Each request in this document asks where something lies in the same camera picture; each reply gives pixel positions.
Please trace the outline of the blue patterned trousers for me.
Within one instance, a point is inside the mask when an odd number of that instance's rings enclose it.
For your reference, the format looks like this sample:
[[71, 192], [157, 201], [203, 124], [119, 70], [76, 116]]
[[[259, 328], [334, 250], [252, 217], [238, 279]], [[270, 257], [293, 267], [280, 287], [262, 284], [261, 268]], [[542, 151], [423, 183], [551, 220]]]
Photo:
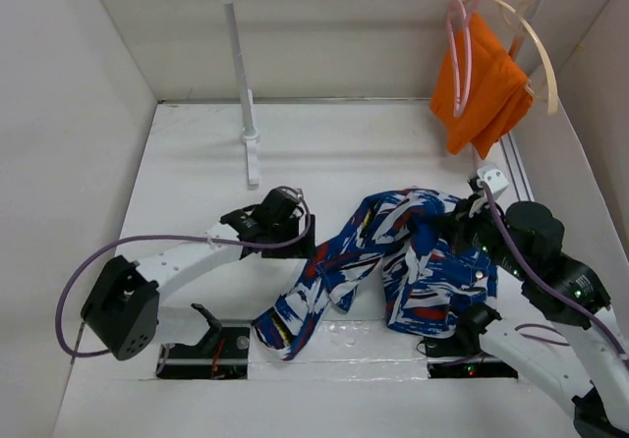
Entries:
[[295, 285], [253, 321], [257, 339], [293, 359], [330, 307], [349, 311], [373, 271], [381, 277], [389, 329], [452, 337], [464, 311], [497, 303], [496, 266], [477, 249], [453, 249], [431, 225], [459, 200], [420, 188], [365, 197], [339, 234], [316, 248]]

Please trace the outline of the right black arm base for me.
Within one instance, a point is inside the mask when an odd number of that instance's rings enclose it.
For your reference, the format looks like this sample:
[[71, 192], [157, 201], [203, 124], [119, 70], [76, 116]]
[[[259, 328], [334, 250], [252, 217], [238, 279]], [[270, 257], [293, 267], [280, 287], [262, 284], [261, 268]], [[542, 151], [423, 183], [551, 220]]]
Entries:
[[518, 379], [518, 372], [485, 352], [471, 356], [438, 356], [439, 353], [461, 353], [454, 337], [449, 339], [422, 339], [416, 351], [427, 361], [429, 379]]

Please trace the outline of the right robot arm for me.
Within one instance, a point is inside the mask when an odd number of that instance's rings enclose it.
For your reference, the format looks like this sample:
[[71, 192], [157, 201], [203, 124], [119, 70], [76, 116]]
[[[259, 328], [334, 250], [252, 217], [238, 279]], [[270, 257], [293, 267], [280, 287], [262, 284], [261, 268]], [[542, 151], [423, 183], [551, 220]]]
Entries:
[[574, 351], [573, 364], [548, 357], [505, 316], [472, 306], [458, 317], [454, 341], [468, 355], [488, 353], [526, 376], [572, 419], [581, 437], [628, 434], [628, 349], [596, 272], [562, 251], [563, 224], [544, 205], [520, 201], [501, 211], [479, 197], [461, 200], [429, 223], [455, 253], [475, 248], [521, 283], [522, 296]]

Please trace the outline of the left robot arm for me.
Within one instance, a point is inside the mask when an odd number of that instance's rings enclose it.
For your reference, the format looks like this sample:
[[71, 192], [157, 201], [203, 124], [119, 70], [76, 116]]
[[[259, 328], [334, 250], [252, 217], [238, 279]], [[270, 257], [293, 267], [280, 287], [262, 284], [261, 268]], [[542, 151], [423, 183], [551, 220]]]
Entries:
[[117, 255], [107, 261], [82, 308], [82, 320], [120, 361], [151, 343], [163, 301], [204, 274], [252, 254], [311, 257], [315, 215], [301, 192], [277, 187], [262, 202], [221, 216], [200, 236], [135, 236], [119, 243], [161, 240], [179, 244], [139, 260]]

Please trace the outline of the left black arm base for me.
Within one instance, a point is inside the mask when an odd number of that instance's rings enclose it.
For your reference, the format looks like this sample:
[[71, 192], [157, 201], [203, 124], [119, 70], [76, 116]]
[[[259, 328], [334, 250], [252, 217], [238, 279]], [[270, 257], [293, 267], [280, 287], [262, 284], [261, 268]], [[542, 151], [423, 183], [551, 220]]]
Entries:
[[206, 323], [195, 344], [162, 344], [155, 376], [163, 380], [241, 380], [248, 377], [251, 324], [219, 320], [200, 303], [191, 308]]

